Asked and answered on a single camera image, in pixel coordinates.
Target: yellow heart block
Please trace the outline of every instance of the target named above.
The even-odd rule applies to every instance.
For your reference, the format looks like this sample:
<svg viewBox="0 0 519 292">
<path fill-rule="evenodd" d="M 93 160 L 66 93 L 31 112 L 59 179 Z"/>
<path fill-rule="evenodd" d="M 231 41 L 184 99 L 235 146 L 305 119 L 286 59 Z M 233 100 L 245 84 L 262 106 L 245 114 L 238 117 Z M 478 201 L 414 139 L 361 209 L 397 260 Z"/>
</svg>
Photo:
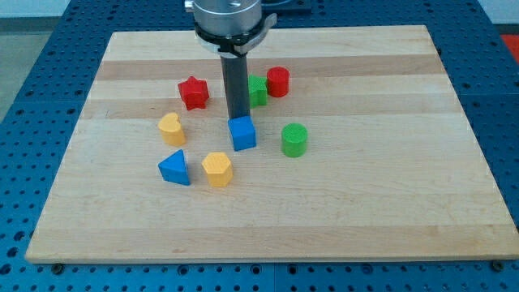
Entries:
<svg viewBox="0 0 519 292">
<path fill-rule="evenodd" d="M 158 124 L 162 139 L 169 145 L 180 146 L 186 143 L 186 136 L 176 113 L 169 113 L 162 117 Z"/>
<path fill-rule="evenodd" d="M 202 161 L 212 187 L 227 187 L 233 178 L 233 164 L 224 152 L 211 152 Z"/>
</svg>

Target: blue block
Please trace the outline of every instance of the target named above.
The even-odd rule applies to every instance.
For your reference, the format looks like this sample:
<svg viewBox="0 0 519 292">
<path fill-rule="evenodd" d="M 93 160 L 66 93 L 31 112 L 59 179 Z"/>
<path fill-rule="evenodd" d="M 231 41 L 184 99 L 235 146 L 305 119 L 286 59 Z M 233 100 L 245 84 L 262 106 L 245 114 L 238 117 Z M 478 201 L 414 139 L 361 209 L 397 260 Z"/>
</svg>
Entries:
<svg viewBox="0 0 519 292">
<path fill-rule="evenodd" d="M 251 116 L 230 119 L 228 124 L 234 151 L 256 147 L 256 129 Z"/>
<path fill-rule="evenodd" d="M 184 186 L 191 184 L 187 175 L 187 165 L 183 150 L 178 150 L 159 163 L 159 170 L 161 171 L 162 178 L 167 182 L 179 183 Z"/>
</svg>

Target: wooden cutting board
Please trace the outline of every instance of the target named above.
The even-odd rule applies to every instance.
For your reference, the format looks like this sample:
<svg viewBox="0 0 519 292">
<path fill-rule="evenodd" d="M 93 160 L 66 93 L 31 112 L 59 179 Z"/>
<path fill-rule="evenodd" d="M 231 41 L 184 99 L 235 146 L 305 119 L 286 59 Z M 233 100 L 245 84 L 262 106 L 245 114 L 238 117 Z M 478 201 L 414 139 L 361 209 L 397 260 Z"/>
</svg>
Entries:
<svg viewBox="0 0 519 292">
<path fill-rule="evenodd" d="M 273 30 L 250 73 L 291 72 L 290 94 L 253 110 L 258 146 L 229 141 L 220 61 L 193 32 L 116 32 L 27 252 L 33 263 L 507 259 L 519 236 L 423 26 Z M 207 109 L 177 84 L 208 81 Z M 157 164 L 179 113 L 191 186 Z M 307 153 L 285 157 L 300 122 Z M 212 188 L 201 161 L 226 152 Z"/>
</svg>

